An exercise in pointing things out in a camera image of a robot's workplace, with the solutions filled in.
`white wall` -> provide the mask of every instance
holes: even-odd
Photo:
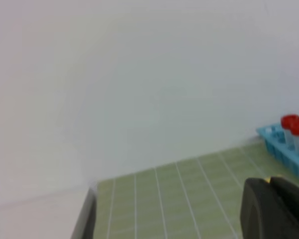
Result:
[[[99,180],[235,146],[297,111],[299,0],[0,1],[0,203],[80,167]]]
[[[66,131],[74,66],[95,39],[76,1],[0,0],[0,205],[83,183]]]
[[[110,0],[103,12],[75,92],[90,178],[246,143],[299,112],[299,0]]]

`grid lines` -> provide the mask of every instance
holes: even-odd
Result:
[[[282,174],[256,143],[102,181],[94,239],[241,239],[246,178]]]

